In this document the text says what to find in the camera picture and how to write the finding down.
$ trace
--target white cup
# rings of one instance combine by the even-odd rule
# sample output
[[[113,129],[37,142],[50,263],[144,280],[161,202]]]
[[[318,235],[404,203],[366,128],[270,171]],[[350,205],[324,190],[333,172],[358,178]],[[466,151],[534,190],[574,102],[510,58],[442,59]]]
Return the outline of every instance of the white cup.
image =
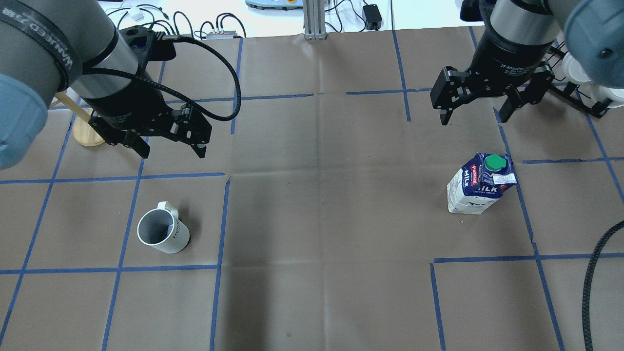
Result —
[[[606,98],[611,99],[613,102],[608,106],[609,109],[624,106],[624,89],[612,89],[594,84],[590,86],[589,91],[595,102],[602,102]]]
[[[137,225],[137,236],[147,246],[166,254],[182,251],[189,240],[188,228],[178,218],[178,209],[167,201],[149,210]]]

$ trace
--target black cable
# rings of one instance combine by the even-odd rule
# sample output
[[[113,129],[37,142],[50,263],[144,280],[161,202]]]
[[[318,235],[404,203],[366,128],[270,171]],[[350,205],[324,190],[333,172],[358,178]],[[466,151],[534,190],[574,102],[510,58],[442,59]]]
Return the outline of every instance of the black cable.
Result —
[[[199,111],[201,111],[203,114],[205,114],[206,116],[215,119],[217,121],[222,121],[222,122],[228,122],[231,121],[232,119],[234,119],[234,117],[236,117],[238,115],[238,113],[240,112],[240,105],[241,105],[241,92],[240,92],[240,82],[238,81],[238,76],[236,74],[236,71],[234,70],[234,68],[232,67],[232,65],[225,59],[225,57],[223,57],[218,51],[214,50],[212,47],[202,43],[201,41],[191,38],[191,37],[185,37],[185,36],[179,36],[175,39],[164,39],[164,41],[172,41],[172,42],[188,42],[190,44],[194,44],[194,45],[198,45],[208,51],[210,51],[213,55],[215,55],[221,62],[224,63],[224,65],[228,68],[228,70],[230,71],[230,73],[232,74],[232,78],[234,78],[234,86],[236,89],[236,106],[234,107],[234,111],[232,112],[232,114],[230,114],[229,116],[226,117],[222,117],[219,115],[216,115],[208,110],[206,110],[204,107],[202,107],[200,104],[198,104],[197,102],[195,102],[193,99],[183,95],[180,92],[177,92],[167,86],[164,86],[162,84],[156,83],[150,79],[147,79],[145,77],[142,76],[138,76],[136,74],[131,74],[128,72],[124,72],[124,71],[118,71],[116,69],[106,69],[106,68],[91,68],[88,69],[84,72],[84,74],[108,74],[110,76],[117,76],[117,77],[123,77],[126,79],[131,79],[135,82],[141,82],[143,84],[147,84],[151,87],[154,87],[158,90],[164,91],[166,93],[169,93],[179,99],[181,99],[182,101],[186,102],[187,104],[190,104],[191,106],[197,108]]]
[[[338,7],[338,5],[336,5],[336,0],[334,0],[334,7]],[[336,8],[335,11],[336,11],[336,17],[338,17],[338,22],[340,23],[340,31],[339,32],[342,32],[344,27],[343,27],[343,22],[340,19],[340,14],[338,13],[338,8]]]
[[[153,13],[151,13],[150,11],[148,11],[148,10],[146,10],[146,9],[139,9],[139,10],[144,11],[144,12],[147,12],[147,13],[149,13],[149,14],[152,16],[152,22],[150,22],[150,23],[152,23],[152,24],[153,24],[153,23],[155,23],[155,22],[156,22],[156,17],[154,17],[154,14],[153,14]],[[121,27],[121,22],[124,20],[124,18],[125,18],[126,16],[128,16],[128,12],[127,12],[127,11],[126,11],[126,13],[125,13],[123,16],[121,16],[121,18],[119,19],[119,22],[117,23],[117,29],[120,29],[120,27]]]
[[[199,40],[204,40],[208,38],[208,33],[204,31],[194,31],[193,34],[199,38]]]
[[[171,32],[169,31],[169,28],[167,28],[167,26],[163,25],[162,23],[159,23],[158,21],[151,22],[151,23],[149,23],[149,22],[148,23],[143,23],[143,24],[140,24],[140,26],[141,27],[145,27],[148,24],[151,25],[150,29],[154,26],[154,24],[158,24],[159,26],[161,26],[161,27],[163,27],[165,29],[165,33],[167,33],[168,36],[171,35]]]
[[[353,1],[352,0],[347,0],[347,1],[351,3],[351,9],[353,9],[353,13],[355,13],[355,15],[359,17],[364,23],[364,27],[361,30],[359,30],[359,32],[363,32],[366,29],[366,20],[362,18],[362,16],[360,16],[357,11],[355,11],[355,6],[353,6]]]
[[[117,22],[117,29],[119,29],[119,27],[121,26],[121,21],[123,21],[126,16],[128,16],[127,12],[123,16],[121,16],[119,22]]]
[[[152,29],[154,27],[154,23],[156,22],[156,17],[154,17],[154,14],[151,13],[150,11],[146,10],[146,9],[139,9],[139,10],[141,10],[143,12],[147,12],[147,13],[149,13],[151,15],[151,17],[152,17],[152,25],[149,27],[149,29]]]
[[[154,22],[154,24],[160,24],[160,23],[165,23],[166,25],[168,25],[169,29],[171,30],[171,33],[174,33],[175,30],[171,26],[171,23],[169,23],[168,21],[165,21],[164,19],[159,19],[158,21]]]
[[[394,30],[394,7],[392,6],[392,0],[390,0],[390,17],[392,18],[392,30]]]
[[[202,23],[202,26],[201,26],[201,27],[199,27],[199,31],[200,31],[200,32],[203,32],[203,27],[204,27],[206,24],[209,24],[209,25],[210,25],[210,27],[212,28],[212,31],[213,31],[213,32],[215,31],[215,26],[212,24],[212,22],[210,22],[210,21],[205,21],[204,23]]]
[[[229,13],[229,12],[224,12],[224,13],[220,13],[217,15],[217,18],[215,19],[215,25],[217,26],[217,29],[219,29],[219,18],[221,18],[221,16],[225,16],[227,14],[231,14],[232,16],[234,16],[234,14]]]
[[[184,14],[184,12],[181,12],[181,11],[175,11],[175,12],[173,13],[173,26],[175,27],[175,33],[176,33],[176,34],[178,34],[178,35],[180,35],[180,30],[178,29],[178,25],[175,23],[175,15],[177,15],[178,13],[179,13],[179,14],[181,14],[181,15],[183,15],[183,16],[184,16],[184,18],[186,18],[186,19],[187,19],[187,22],[188,22],[188,28],[189,28],[189,29],[190,29],[190,31],[191,31],[191,35],[193,35],[193,25],[191,24],[191,20],[189,20],[189,19],[188,19],[188,17],[187,17],[187,15],[186,15],[186,14]]]
[[[106,14],[106,16],[110,16],[110,15],[112,15],[112,14],[113,14],[113,13],[115,13],[115,12],[119,12],[119,11],[123,11],[123,10],[129,10],[129,9],[130,9],[129,7],[120,7],[120,8],[118,8],[118,9],[115,9],[114,11],[108,12],[108,13]]]
[[[620,223],[614,225],[609,229],[605,235],[598,241],[598,244],[593,250],[592,256],[589,258],[589,264],[587,265],[587,272],[585,273],[585,281],[583,283],[583,304],[581,308],[581,314],[583,319],[583,339],[585,341],[585,350],[593,351],[592,345],[592,330],[590,325],[589,318],[589,300],[590,293],[592,292],[592,279],[593,279],[593,271],[596,269],[596,263],[598,263],[598,258],[600,257],[600,252],[607,244],[607,241],[611,239],[611,236],[615,234],[618,230],[624,227],[624,220]]]
[[[245,30],[245,26],[243,26],[243,23],[238,19],[238,17],[234,16],[233,14],[227,14],[227,15],[221,17],[221,29],[223,29],[223,20],[228,18],[228,17],[232,17],[233,19],[236,19],[238,21],[238,23],[240,24],[240,27],[243,29],[244,37],[247,37],[247,31]]]
[[[153,7],[153,8],[155,8],[156,10],[160,11],[160,13],[162,13],[162,16],[163,16],[165,19],[169,19],[169,15],[165,13],[165,11],[162,9],[162,7],[158,7],[158,6],[156,6],[156,5],[152,5],[152,4],[141,4],[141,5],[137,5],[137,7],[142,7],[142,6],[144,6],[144,7]]]
[[[325,12],[330,12],[331,10],[335,9],[336,7],[340,6],[340,4],[342,4],[343,2],[345,2],[346,0],[341,0],[338,5],[336,5],[336,1],[334,1],[334,7],[332,7],[331,9],[327,9],[325,10]]]
[[[325,24],[328,25],[329,27],[331,27],[334,30],[334,32],[338,32],[338,30],[336,29],[336,27],[334,27],[333,24],[331,24],[329,22],[325,22]]]

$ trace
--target white mug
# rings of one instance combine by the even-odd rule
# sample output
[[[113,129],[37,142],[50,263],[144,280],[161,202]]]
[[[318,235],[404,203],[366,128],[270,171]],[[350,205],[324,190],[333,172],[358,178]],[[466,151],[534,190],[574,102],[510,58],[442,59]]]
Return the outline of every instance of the white mug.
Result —
[[[147,246],[166,254],[175,254],[184,249],[189,240],[188,228],[178,218],[178,209],[167,201],[149,210],[137,225],[137,236]]]

